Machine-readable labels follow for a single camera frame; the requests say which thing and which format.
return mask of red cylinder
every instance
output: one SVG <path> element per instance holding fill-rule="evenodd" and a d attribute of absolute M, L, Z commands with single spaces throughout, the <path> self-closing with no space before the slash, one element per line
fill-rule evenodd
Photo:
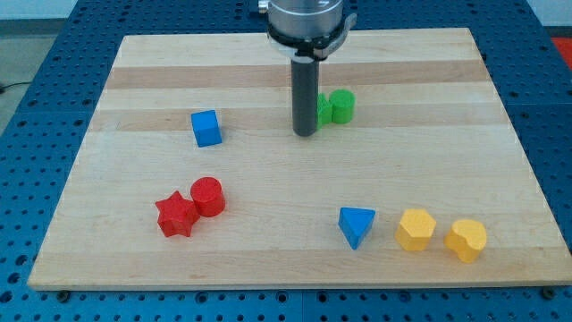
<path fill-rule="evenodd" d="M 190 197 L 201 216 L 216 216 L 224 210 L 223 187 L 213 177 L 196 180 L 190 187 Z"/>

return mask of green block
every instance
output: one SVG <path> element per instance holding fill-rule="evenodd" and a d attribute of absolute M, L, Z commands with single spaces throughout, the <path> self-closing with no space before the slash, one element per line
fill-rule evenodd
<path fill-rule="evenodd" d="M 356 97 L 349 90 L 336 89 L 330 94 L 330 103 L 332 103 L 332 122 L 345 124 L 354 117 Z"/>
<path fill-rule="evenodd" d="M 328 101 L 324 93 L 318 95 L 318 130 L 322 125 L 332 122 L 332 103 Z"/>

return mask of red star-shaped block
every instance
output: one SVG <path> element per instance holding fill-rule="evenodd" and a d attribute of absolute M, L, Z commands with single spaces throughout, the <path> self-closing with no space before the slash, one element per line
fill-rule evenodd
<path fill-rule="evenodd" d="M 194 202 L 184 199 L 176 191 L 169 199 L 157 201 L 155 205 L 159 209 L 157 223 L 165 237 L 175 234 L 190 237 L 192 225 L 200 218 Z"/>

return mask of black cylindrical rod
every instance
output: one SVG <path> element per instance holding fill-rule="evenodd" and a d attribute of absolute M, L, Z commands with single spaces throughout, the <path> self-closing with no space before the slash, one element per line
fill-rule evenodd
<path fill-rule="evenodd" d="M 314 134 L 317 123 L 318 73 L 317 61 L 303 64 L 290 62 L 292 77 L 292 127 L 299 136 Z"/>

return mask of metal cylinder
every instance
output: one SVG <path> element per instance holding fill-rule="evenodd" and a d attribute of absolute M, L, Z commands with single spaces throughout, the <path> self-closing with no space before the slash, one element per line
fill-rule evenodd
<path fill-rule="evenodd" d="M 342 9 L 342 0 L 270 0 L 268 22 L 288 37 L 323 37 L 340 24 Z"/>
<path fill-rule="evenodd" d="M 314 134 L 317 129 L 318 77 L 320 65 L 290 61 L 292 77 L 292 127 L 299 136 Z"/>

